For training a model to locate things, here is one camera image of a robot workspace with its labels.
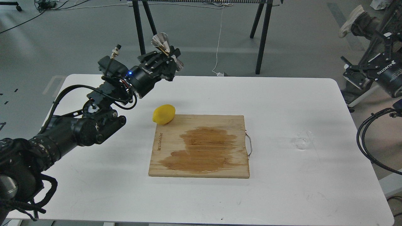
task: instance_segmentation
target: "black table leg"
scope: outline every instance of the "black table leg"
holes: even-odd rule
[[[156,28],[155,28],[155,24],[154,24],[154,19],[152,18],[150,7],[148,5],[148,1],[142,1],[142,4],[144,5],[145,13],[147,14],[148,21],[149,21],[151,29],[152,29],[152,33],[154,35],[156,35],[157,32],[156,32]]]
[[[257,14],[255,14],[254,24],[252,25],[250,38],[254,38],[255,30],[257,30],[258,21],[260,20],[261,13],[263,12],[264,3],[258,5]]]
[[[143,55],[145,54],[145,44],[144,44],[144,35],[142,33],[141,17],[139,16],[138,1],[133,1],[133,9],[134,9],[135,25],[137,27],[139,50],[141,52],[141,55]]]
[[[257,67],[255,68],[255,74],[260,74],[261,64],[263,62],[265,41],[267,40],[269,19],[271,17],[271,11],[272,11],[272,2],[273,2],[273,0],[267,1],[267,8],[265,11],[265,18],[264,18],[264,24],[263,24],[263,33],[261,35],[260,49],[258,51]]]

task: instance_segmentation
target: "white table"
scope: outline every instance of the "white table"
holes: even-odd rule
[[[97,87],[100,75],[73,74]],[[73,91],[59,114],[81,108]],[[253,141],[249,179],[149,177],[154,109],[244,115]],[[390,208],[334,80],[177,76],[158,82],[102,145],[77,147],[45,172],[59,186],[41,219],[250,225],[391,226]],[[314,145],[293,140],[310,130]],[[27,218],[17,211],[8,218]]]

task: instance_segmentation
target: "lemon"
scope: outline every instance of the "lemon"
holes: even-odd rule
[[[158,125],[164,125],[174,118],[175,113],[176,109],[172,105],[159,106],[154,110],[152,121],[156,122]]]

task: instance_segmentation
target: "sneaker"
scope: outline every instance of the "sneaker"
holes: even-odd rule
[[[364,13],[364,9],[361,5],[357,6],[349,15],[348,20],[342,25],[339,29],[338,36],[340,38],[345,37],[348,33],[351,32],[352,24],[356,21],[356,19]]]

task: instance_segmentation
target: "wet stain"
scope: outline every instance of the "wet stain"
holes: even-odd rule
[[[236,135],[228,135],[223,129],[197,127],[180,137],[185,143],[185,150],[172,151],[170,156],[159,161],[171,170],[205,174],[234,168],[230,154],[236,146]]]

